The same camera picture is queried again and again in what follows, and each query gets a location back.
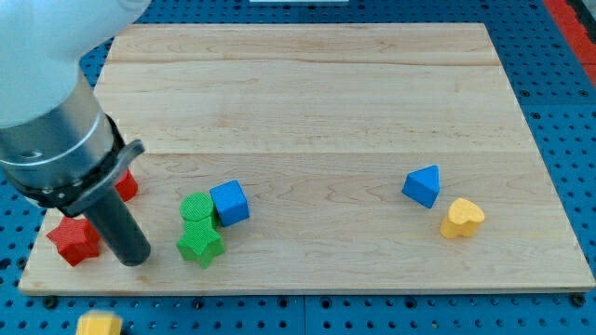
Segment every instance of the blue triangular prism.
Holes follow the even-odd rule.
[[[411,172],[408,178],[417,181],[436,193],[439,192],[439,166],[430,166]]]

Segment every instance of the blue block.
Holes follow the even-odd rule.
[[[229,181],[214,187],[210,189],[210,194],[222,227],[227,227],[250,217],[249,204],[238,181]]]
[[[432,208],[439,195],[439,189],[439,167],[435,165],[408,174],[401,192],[420,205]]]

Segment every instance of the blue pegboard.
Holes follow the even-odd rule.
[[[596,264],[596,92],[537,0],[351,0],[346,6],[250,6],[155,0],[141,23],[483,22],[592,271]],[[92,85],[110,42],[81,61]],[[594,333],[596,295],[58,298],[17,289],[45,211],[0,177],[0,334],[74,334],[90,309],[134,334]]]

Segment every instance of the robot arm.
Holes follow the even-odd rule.
[[[78,62],[150,0],[0,0],[0,167],[38,205],[85,214],[125,265],[150,247],[114,184],[144,149],[126,145]]]

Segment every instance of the toy block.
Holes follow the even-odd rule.
[[[100,235],[87,219],[64,217],[58,227],[47,234],[58,253],[72,266],[84,259],[98,257]]]
[[[116,183],[115,189],[120,194],[122,201],[127,202],[132,199],[139,191],[139,184],[132,177],[132,173],[127,169],[127,172]]]
[[[439,190],[439,167],[435,165],[409,173],[401,192],[420,205],[432,208]]]
[[[249,205],[238,181],[229,181],[210,189],[215,210],[223,227],[248,219]]]
[[[213,199],[204,193],[187,195],[180,203],[180,215],[185,221],[201,221],[210,218],[213,228],[218,224]]]
[[[222,237],[213,229],[209,217],[202,221],[185,221],[184,234],[176,246],[183,260],[195,261],[203,269],[214,257],[225,252]]]
[[[108,312],[89,312],[79,317],[75,335],[120,335],[122,318]]]
[[[484,212],[473,202],[458,198],[450,206],[440,224],[440,234],[445,238],[473,236],[484,221]]]

